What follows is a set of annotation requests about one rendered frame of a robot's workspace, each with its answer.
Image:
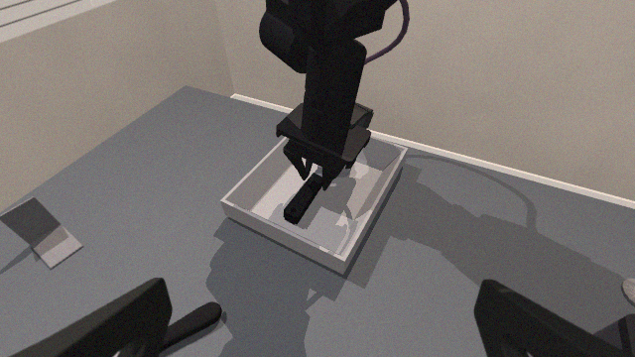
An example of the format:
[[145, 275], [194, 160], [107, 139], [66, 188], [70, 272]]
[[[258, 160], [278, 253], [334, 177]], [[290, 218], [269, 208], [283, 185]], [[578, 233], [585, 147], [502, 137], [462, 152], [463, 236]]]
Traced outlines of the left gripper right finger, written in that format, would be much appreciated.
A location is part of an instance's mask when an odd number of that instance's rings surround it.
[[635, 357], [495, 280], [482, 281], [474, 317], [487, 357]]

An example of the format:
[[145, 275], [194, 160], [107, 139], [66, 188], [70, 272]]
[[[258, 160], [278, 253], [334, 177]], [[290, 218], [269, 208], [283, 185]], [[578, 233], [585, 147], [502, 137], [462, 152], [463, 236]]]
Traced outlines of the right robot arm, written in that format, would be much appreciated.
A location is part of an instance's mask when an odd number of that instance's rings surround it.
[[[260, 40], [295, 72], [306, 74], [306, 93], [318, 105], [348, 104], [357, 96], [367, 55], [354, 39], [381, 30], [385, 11], [397, 1], [266, 0]], [[635, 356], [635, 314], [620, 318], [618, 327], [622, 350]]]

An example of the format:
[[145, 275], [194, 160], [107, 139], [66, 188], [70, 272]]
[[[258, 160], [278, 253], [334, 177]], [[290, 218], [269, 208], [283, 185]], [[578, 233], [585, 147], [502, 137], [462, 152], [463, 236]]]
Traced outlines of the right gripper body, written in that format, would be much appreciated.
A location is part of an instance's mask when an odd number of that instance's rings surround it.
[[332, 173], [338, 174], [344, 165], [351, 169], [371, 136], [356, 124], [373, 112], [355, 100], [321, 107], [305, 92], [304, 103], [277, 125], [276, 136], [290, 139], [289, 152]]

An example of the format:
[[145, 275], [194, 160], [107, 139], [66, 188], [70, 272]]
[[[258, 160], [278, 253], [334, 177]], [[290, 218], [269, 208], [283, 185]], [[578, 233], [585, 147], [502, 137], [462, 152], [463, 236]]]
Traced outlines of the black-handled putty knife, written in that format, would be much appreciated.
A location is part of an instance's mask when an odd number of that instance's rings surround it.
[[217, 302], [208, 302], [168, 326], [161, 352], [216, 323], [222, 314]]

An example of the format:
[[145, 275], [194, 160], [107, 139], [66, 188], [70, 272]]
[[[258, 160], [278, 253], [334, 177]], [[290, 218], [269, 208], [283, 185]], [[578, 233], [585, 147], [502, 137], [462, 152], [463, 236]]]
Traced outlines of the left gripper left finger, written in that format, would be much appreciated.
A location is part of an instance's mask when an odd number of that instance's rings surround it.
[[159, 357], [172, 311], [165, 280], [153, 278], [9, 357]]

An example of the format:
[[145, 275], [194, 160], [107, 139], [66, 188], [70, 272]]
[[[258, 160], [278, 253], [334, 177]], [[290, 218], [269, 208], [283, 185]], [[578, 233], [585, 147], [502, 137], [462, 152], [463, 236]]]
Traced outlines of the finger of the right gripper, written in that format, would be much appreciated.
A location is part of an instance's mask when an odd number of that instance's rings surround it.
[[[345, 165], [344, 165], [344, 167], [345, 167]], [[341, 169], [341, 171], [342, 171], [342, 169]], [[335, 173], [332, 173], [332, 172], [322, 168], [322, 189], [326, 190], [329, 187], [329, 185], [330, 185], [330, 182], [331, 182], [330, 180], [331, 179], [334, 180], [340, 174], [340, 172], [338, 174], [335, 174]]]
[[302, 180], [306, 180], [306, 178], [310, 174], [310, 171], [311, 171], [313, 163], [308, 161], [308, 160], [306, 160], [306, 164], [304, 165], [302, 157], [297, 156], [297, 155], [289, 152], [288, 145], [289, 145], [289, 142], [284, 146], [283, 153], [290, 160], [290, 162], [293, 164], [293, 166], [297, 169], [297, 171], [300, 174]]

